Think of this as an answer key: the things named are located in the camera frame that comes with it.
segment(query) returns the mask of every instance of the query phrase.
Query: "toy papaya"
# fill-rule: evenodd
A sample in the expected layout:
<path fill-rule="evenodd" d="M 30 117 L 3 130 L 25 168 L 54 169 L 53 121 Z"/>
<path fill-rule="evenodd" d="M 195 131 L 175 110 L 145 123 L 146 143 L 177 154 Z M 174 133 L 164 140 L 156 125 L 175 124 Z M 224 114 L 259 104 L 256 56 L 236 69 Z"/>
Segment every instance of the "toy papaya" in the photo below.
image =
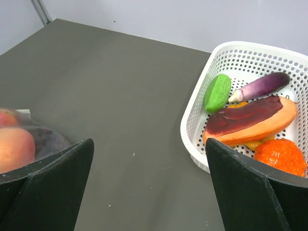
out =
<path fill-rule="evenodd" d="M 269 96 L 242 107 L 222 108 L 209 117 L 203 141 L 214 138 L 226 145 L 260 141 L 284 130 L 296 114 L 296 104 L 280 96 Z"/>

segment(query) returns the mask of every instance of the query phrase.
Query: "white wall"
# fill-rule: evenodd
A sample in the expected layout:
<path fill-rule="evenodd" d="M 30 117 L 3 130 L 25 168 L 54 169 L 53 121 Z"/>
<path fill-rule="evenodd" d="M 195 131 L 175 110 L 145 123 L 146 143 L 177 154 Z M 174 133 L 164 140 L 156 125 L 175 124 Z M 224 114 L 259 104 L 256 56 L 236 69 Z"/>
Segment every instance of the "white wall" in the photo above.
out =
<path fill-rule="evenodd" d="M 212 51 L 226 41 L 244 40 L 308 55 L 308 1 L 44 0 L 44 3 L 53 19 L 202 51 Z"/>
<path fill-rule="evenodd" d="M 42 27 L 30 0 L 0 0 L 0 55 Z"/>

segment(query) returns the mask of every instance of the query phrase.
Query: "gray table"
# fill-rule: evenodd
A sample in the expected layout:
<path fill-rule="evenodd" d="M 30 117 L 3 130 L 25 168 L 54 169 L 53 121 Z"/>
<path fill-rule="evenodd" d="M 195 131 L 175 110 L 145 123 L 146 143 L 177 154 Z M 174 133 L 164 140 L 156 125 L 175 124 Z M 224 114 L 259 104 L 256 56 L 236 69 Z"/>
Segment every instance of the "gray table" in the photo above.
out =
<path fill-rule="evenodd" d="M 0 56 L 0 105 L 95 154 L 76 231 L 223 231 L 180 120 L 209 54 L 55 20 Z"/>

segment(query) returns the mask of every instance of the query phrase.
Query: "white plastic basket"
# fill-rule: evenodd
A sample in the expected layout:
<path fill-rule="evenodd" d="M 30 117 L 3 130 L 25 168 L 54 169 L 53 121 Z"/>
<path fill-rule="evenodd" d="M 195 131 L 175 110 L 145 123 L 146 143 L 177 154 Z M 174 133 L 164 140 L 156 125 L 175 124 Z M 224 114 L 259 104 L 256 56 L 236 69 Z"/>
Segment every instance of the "white plastic basket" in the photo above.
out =
<path fill-rule="evenodd" d="M 204 110 L 205 92 L 215 76 L 226 74 L 232 80 L 231 92 L 272 72 L 286 72 L 291 77 L 289 86 L 275 95 L 287 95 L 297 105 L 298 113 L 293 123 L 277 138 L 295 142 L 308 161 L 308 57 L 277 47 L 250 42 L 227 42 L 216 47 L 208 59 L 183 115 L 180 132 L 182 141 L 193 161 L 209 173 L 202 133 L 209 114 Z M 247 156 L 254 152 L 245 146 L 236 148 Z"/>

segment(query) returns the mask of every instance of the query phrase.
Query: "clear plastic bag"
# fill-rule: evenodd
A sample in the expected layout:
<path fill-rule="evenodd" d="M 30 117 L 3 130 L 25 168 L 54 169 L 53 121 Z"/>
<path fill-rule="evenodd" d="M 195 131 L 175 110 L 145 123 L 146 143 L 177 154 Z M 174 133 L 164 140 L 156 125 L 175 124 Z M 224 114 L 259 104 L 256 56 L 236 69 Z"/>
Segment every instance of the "clear plastic bag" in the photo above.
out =
<path fill-rule="evenodd" d="M 29 165 L 70 147 L 55 130 L 26 111 L 0 108 L 0 173 Z"/>

